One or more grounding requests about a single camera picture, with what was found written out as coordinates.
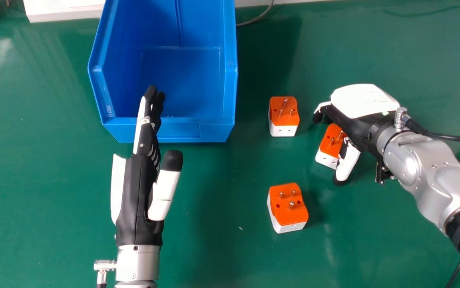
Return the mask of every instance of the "orange and white power adapter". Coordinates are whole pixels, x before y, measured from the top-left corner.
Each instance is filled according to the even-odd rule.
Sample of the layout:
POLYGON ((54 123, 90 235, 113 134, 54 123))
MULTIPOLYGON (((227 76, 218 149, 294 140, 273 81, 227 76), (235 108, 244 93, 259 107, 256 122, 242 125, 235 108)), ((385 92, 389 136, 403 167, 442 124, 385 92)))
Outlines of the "orange and white power adapter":
POLYGON ((269 101, 269 133, 273 137, 292 137, 299 126, 297 100, 292 96, 274 96, 269 101))
POLYGON ((345 137, 347 135, 343 133, 340 126, 334 123, 330 124, 315 155, 315 161, 329 168, 336 169, 340 148, 345 137))
POLYGON ((270 187, 267 208, 272 228, 278 234, 301 230, 308 222, 308 210, 296 183, 270 187))

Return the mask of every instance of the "blue plastic bin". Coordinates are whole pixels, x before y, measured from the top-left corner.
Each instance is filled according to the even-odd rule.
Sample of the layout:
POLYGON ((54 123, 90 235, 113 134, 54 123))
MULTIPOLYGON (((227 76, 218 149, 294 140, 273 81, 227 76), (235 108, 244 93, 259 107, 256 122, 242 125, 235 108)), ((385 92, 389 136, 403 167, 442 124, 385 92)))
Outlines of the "blue plastic bin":
POLYGON ((106 0, 88 73, 118 142, 133 142, 150 84, 166 93, 160 142, 225 142, 235 124, 234 2, 106 0))

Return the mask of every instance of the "green table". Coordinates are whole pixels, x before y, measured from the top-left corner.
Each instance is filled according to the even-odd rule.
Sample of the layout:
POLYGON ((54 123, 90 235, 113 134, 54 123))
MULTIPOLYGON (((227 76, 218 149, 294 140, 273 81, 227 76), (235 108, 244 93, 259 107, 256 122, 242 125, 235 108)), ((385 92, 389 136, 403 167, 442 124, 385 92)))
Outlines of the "green table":
MULTIPOLYGON (((239 19, 262 8, 244 9, 239 19)), ((29 24, 0 3, 0 287, 94 287, 93 261, 116 256, 112 154, 86 73, 97 20, 29 24)), ((237 30, 237 121, 225 144, 184 152, 167 217, 162 287, 443 287, 459 261, 398 183, 374 183, 364 155, 336 187, 314 164, 325 132, 318 102, 372 82, 429 129, 460 134, 460 1, 318 2, 278 6, 237 30), (293 138, 267 130, 268 98, 293 95, 293 138), (277 235, 270 186, 297 182, 310 211, 277 235)), ((460 159, 460 144, 451 144, 460 159)), ((456 287, 460 287, 460 275, 456 287)))

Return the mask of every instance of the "robotic arm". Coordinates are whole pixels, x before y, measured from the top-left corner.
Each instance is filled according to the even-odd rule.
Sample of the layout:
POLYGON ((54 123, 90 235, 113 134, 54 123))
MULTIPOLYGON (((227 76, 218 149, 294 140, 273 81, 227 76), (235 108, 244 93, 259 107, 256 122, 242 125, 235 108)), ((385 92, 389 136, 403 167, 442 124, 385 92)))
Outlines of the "robotic arm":
POLYGON ((376 182, 398 179, 460 253, 460 163, 445 142, 420 134, 420 126, 388 93, 373 84, 341 87, 321 103, 313 122, 334 122, 347 135, 333 177, 347 181, 362 152, 377 160, 376 182))
POLYGON ((116 270, 115 288, 156 288, 164 218, 182 170, 180 151, 167 151, 161 162, 156 133, 164 93, 150 86, 141 99, 133 154, 114 155, 111 178, 111 219, 116 225, 118 256, 97 260, 97 288, 106 288, 107 272, 116 270))

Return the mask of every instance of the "robotic hand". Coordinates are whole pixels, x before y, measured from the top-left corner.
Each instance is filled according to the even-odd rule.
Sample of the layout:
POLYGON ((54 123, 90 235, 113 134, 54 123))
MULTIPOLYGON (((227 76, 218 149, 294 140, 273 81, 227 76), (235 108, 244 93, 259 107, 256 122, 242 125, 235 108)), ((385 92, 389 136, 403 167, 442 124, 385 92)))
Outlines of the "robotic hand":
POLYGON ((97 260, 97 288, 106 287, 116 270, 115 288, 156 288, 164 218, 182 170, 180 151, 167 151, 161 162, 156 133, 161 126, 164 93, 150 86, 141 99, 133 154, 113 157, 111 219, 116 225, 117 260, 97 260))
POLYGON ((388 93, 373 84, 341 87, 319 104, 313 122, 334 122, 347 137, 333 181, 347 181, 360 153, 377 160, 376 182, 398 179, 416 199, 420 213, 434 223, 460 253, 460 163, 449 146, 424 136, 420 125, 388 93))

